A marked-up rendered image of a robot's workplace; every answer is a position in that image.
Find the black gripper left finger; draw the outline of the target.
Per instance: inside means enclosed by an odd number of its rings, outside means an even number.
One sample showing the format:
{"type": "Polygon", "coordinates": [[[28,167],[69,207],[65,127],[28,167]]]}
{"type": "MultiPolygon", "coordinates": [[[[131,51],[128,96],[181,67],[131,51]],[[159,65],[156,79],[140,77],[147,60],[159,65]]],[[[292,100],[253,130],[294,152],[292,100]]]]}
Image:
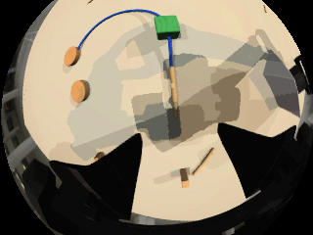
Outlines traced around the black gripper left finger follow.
{"type": "Polygon", "coordinates": [[[93,193],[114,214],[120,215],[120,219],[130,220],[142,149],[141,133],[136,133],[93,164],[51,160],[50,168],[64,183],[93,193]]]}

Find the small orange wooden disc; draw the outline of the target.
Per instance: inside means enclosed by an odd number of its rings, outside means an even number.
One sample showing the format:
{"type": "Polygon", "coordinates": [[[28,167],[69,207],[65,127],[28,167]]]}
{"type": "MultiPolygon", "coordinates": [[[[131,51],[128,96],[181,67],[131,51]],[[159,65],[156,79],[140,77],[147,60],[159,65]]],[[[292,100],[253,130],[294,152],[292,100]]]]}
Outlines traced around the small orange wooden disc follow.
{"type": "Polygon", "coordinates": [[[71,98],[73,98],[74,102],[82,102],[87,99],[87,95],[89,95],[89,85],[85,81],[75,81],[73,86],[71,87],[71,98]]]}

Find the round wooden button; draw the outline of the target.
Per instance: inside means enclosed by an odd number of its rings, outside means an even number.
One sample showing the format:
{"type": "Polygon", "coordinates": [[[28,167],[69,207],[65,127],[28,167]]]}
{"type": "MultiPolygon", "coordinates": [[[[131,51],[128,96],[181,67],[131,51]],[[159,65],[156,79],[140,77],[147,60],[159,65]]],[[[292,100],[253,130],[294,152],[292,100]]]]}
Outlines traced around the round wooden button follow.
{"type": "Polygon", "coordinates": [[[77,63],[79,59],[79,48],[78,50],[77,47],[74,46],[67,48],[67,53],[64,56],[66,56],[64,58],[64,63],[66,63],[66,66],[74,66],[74,64],[77,63]]]}

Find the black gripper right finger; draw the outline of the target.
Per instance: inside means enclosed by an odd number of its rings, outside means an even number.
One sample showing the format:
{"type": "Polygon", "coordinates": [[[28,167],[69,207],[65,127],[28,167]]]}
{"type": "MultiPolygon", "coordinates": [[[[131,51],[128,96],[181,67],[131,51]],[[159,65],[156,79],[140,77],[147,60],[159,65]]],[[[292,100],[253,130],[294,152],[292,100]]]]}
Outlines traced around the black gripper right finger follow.
{"type": "Polygon", "coordinates": [[[227,150],[231,164],[238,174],[243,192],[247,197],[259,191],[258,185],[269,175],[279,157],[283,146],[289,144],[296,132],[297,125],[291,125],[286,132],[275,137],[249,132],[238,126],[218,122],[218,133],[224,150],[227,150]]]}

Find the blue string with wooden stick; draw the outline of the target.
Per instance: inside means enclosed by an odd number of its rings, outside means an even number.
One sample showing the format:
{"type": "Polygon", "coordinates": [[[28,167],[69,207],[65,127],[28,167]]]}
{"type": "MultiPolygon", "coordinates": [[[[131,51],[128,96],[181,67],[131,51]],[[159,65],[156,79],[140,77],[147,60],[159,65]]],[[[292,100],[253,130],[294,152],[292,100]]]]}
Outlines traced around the blue string with wooden stick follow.
{"type": "MultiPolygon", "coordinates": [[[[152,13],[152,15],[160,16],[157,13],[150,12],[150,11],[145,11],[145,9],[132,9],[132,11],[130,11],[130,9],[126,9],[126,11],[117,12],[117,13],[114,13],[114,15],[108,16],[107,19],[109,19],[110,17],[118,15],[118,13],[133,12],[133,11],[134,12],[149,12],[149,13],[152,13]]],[[[87,32],[87,34],[85,35],[85,38],[82,38],[81,43],[79,43],[79,46],[77,47],[77,50],[78,50],[79,47],[81,47],[81,44],[83,43],[83,40],[86,39],[86,36],[89,35],[90,32],[93,31],[94,28],[98,26],[98,24],[100,24],[100,23],[95,24],[95,26],[93,28],[91,28],[91,30],[89,32],[87,32]]],[[[175,68],[173,67],[173,62],[172,62],[171,34],[168,34],[167,36],[168,36],[168,51],[169,51],[168,73],[169,73],[169,85],[171,85],[171,89],[172,89],[173,117],[174,118],[178,118],[179,117],[179,109],[177,109],[176,85],[175,85],[175,68]]]]}

